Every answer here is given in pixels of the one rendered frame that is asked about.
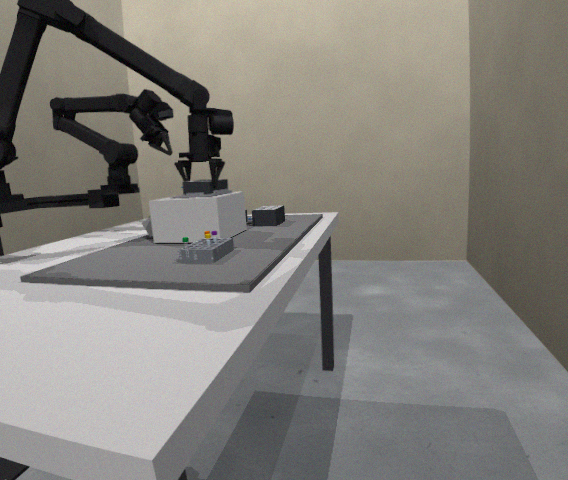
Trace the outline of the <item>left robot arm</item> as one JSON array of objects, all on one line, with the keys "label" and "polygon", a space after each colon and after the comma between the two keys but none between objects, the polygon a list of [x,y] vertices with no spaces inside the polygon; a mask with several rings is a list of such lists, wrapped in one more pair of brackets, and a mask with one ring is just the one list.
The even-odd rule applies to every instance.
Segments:
[{"label": "left robot arm", "polygon": [[138,98],[127,94],[61,99],[56,97],[51,99],[50,107],[55,130],[66,132],[97,149],[104,156],[105,161],[109,163],[108,185],[100,185],[101,190],[138,188],[138,184],[131,184],[130,175],[128,175],[128,166],[137,161],[138,150],[133,144],[119,143],[74,121],[76,113],[124,112],[130,114],[130,119],[137,127],[141,120],[140,123],[146,130],[152,125],[165,128],[160,121],[174,117],[173,109],[166,102],[163,102],[157,94],[147,89],[144,89]]}]

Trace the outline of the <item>grey flat rectangular mat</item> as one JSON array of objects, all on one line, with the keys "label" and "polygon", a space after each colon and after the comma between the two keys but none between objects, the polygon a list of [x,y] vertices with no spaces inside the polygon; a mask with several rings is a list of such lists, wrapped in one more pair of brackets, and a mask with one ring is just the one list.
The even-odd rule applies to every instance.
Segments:
[{"label": "grey flat rectangular mat", "polygon": [[214,263],[179,263],[183,243],[145,235],[23,276],[21,282],[250,293],[323,218],[285,215],[277,226],[253,226],[230,237],[234,250]]}]

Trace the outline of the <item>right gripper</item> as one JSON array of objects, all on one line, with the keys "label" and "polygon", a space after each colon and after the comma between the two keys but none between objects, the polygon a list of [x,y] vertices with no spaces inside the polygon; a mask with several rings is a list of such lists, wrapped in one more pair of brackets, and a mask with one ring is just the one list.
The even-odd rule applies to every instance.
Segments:
[{"label": "right gripper", "polygon": [[[207,132],[197,133],[197,136],[194,136],[194,133],[189,133],[189,152],[179,153],[179,158],[186,157],[189,160],[178,160],[178,162],[175,163],[175,166],[179,171],[180,175],[182,176],[184,182],[190,181],[192,162],[209,161],[212,184],[213,187],[217,186],[218,178],[223,169],[225,161],[216,158],[211,159],[212,157],[220,157],[220,152],[209,151],[208,134],[209,133]],[[186,176],[183,167],[185,168]],[[216,181],[215,181],[215,174],[216,174]]]}]

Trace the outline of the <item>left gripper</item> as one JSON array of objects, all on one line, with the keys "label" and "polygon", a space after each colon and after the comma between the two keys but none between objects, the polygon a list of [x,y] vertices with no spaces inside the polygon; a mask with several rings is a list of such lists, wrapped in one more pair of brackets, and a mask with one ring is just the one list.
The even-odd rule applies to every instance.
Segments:
[{"label": "left gripper", "polygon": [[[140,120],[141,121],[141,120]],[[150,126],[148,130],[144,128],[144,126],[140,123],[138,124],[138,128],[143,133],[143,136],[140,138],[142,141],[149,141],[149,146],[155,148],[167,155],[171,155],[172,149],[170,145],[168,130],[165,128],[157,127],[157,126]],[[167,149],[161,147],[162,142],[164,141]]]}]

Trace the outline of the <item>grey tube rack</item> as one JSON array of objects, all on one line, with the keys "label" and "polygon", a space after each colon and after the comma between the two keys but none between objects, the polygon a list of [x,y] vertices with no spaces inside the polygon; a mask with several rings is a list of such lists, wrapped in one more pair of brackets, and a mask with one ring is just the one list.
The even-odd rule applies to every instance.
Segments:
[{"label": "grey tube rack", "polygon": [[179,263],[214,263],[234,250],[233,238],[217,238],[215,242],[210,239],[211,245],[206,245],[206,238],[202,238],[189,244],[188,249],[178,249]]}]

